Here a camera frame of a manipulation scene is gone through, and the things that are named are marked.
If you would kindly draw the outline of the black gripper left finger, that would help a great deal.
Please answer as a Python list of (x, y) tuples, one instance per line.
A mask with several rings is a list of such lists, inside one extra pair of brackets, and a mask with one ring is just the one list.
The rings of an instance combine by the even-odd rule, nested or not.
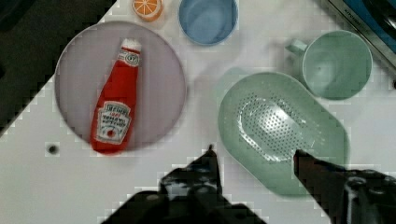
[(211, 211), (223, 204), (219, 163), (214, 146), (184, 168), (176, 168), (160, 180), (160, 193), (172, 204), (190, 211)]

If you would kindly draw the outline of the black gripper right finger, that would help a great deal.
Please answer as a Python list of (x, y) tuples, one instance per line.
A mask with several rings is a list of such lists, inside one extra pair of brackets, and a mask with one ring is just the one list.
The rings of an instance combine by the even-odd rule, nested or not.
[(293, 172), (329, 218), (347, 217), (345, 184), (350, 172), (298, 149), (293, 156)]

